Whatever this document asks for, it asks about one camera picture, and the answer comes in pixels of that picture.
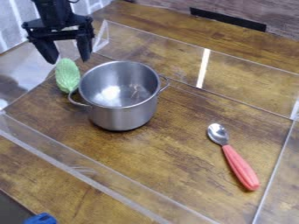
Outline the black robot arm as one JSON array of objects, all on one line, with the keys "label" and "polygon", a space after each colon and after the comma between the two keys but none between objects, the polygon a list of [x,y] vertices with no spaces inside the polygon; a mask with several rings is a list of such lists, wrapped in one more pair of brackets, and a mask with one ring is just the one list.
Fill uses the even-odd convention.
[{"label": "black robot arm", "polygon": [[55,64],[59,50],[55,42],[75,39],[79,55],[83,61],[89,59],[92,52],[92,39],[95,38],[92,17],[72,12],[71,4],[79,0],[32,0],[40,17],[23,22],[27,38],[35,45],[39,53],[48,63]]}]

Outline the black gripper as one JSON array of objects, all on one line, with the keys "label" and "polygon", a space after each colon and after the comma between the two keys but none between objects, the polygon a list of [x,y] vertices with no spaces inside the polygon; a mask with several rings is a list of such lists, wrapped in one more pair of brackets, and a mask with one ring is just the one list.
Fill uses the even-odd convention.
[{"label": "black gripper", "polygon": [[72,14],[61,25],[45,25],[40,18],[23,23],[28,39],[48,63],[55,64],[59,58],[53,40],[76,39],[81,60],[89,60],[95,38],[92,21],[92,17]]}]

